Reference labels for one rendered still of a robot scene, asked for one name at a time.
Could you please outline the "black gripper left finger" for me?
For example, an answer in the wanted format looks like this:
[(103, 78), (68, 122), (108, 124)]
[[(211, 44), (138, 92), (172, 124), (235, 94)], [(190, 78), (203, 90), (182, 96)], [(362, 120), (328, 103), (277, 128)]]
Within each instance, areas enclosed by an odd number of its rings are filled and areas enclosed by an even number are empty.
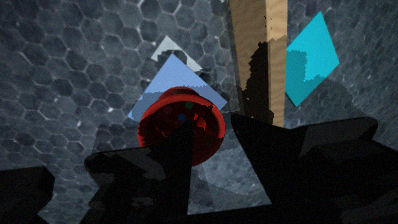
[(157, 179), (173, 216), (187, 215), (193, 146), (193, 123), (188, 119), (157, 145), (97, 152), (85, 158), (84, 167), (99, 187)]

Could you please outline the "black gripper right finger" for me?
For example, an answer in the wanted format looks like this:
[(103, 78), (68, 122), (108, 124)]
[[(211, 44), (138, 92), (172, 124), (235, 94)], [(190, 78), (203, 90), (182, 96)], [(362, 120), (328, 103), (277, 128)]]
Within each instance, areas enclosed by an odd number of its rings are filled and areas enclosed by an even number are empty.
[(289, 130), (236, 113), (231, 124), (272, 204), (293, 201), (313, 146), (372, 139), (378, 128), (377, 119), (359, 117)]

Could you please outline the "tan rectangular block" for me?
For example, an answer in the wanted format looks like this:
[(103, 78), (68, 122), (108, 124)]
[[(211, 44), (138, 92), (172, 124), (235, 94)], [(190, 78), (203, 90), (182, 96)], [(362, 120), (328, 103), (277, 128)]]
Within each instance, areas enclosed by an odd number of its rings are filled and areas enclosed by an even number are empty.
[(229, 0), (246, 117), (284, 128), (288, 0)]

